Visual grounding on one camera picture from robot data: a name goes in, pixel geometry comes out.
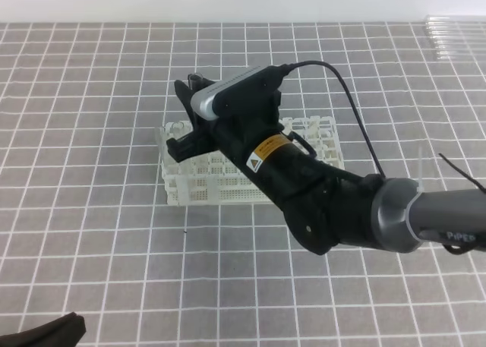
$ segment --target table surface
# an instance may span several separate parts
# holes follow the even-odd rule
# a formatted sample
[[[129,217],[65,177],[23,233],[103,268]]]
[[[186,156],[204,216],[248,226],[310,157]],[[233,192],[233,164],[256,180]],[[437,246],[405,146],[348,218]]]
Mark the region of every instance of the table surface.
[[[388,176],[486,179],[486,64],[438,62],[420,23],[0,25],[0,335],[69,311],[81,345],[483,346],[486,258],[302,250],[270,205],[169,207],[153,128],[171,84],[246,65],[335,64]],[[336,119],[374,171],[336,78],[302,68],[282,117]]]

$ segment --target black arm segment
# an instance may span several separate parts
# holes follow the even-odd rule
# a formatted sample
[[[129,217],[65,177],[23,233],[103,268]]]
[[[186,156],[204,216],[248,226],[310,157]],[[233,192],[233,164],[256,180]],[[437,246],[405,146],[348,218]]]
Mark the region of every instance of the black arm segment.
[[[228,79],[213,91],[202,91],[213,82],[194,75],[190,87],[175,83],[194,126],[191,134],[167,142],[176,161],[220,150],[283,211],[293,236],[315,254],[338,243],[402,253],[424,241],[439,242],[457,254],[486,249],[486,194],[420,194],[410,178],[362,178],[316,160],[292,143],[295,137],[282,133],[276,87],[286,73],[276,67],[258,73],[239,82],[238,77]],[[244,98],[253,98],[252,104],[246,106]],[[279,145],[261,155],[273,138]]]

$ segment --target black fabric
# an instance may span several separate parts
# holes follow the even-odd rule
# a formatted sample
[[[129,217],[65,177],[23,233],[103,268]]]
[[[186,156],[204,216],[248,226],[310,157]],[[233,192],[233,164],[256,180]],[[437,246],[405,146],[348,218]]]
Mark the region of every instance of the black fabric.
[[[75,347],[85,333],[84,318],[70,313],[33,330],[0,336],[0,347]]]

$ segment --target yellow warning sticker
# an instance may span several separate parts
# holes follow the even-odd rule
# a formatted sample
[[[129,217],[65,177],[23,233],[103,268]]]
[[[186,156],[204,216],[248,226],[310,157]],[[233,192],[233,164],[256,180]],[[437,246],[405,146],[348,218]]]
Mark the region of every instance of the yellow warning sticker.
[[[246,165],[257,172],[263,161],[277,148],[284,144],[290,144],[290,140],[283,134],[275,134],[272,137],[268,137],[261,144],[255,148],[255,151],[248,157]]]

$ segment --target white wall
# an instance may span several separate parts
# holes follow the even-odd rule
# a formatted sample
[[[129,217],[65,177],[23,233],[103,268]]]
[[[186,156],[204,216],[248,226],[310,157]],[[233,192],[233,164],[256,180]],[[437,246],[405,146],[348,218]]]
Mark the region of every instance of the white wall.
[[[0,0],[0,21],[419,21],[484,0]]]

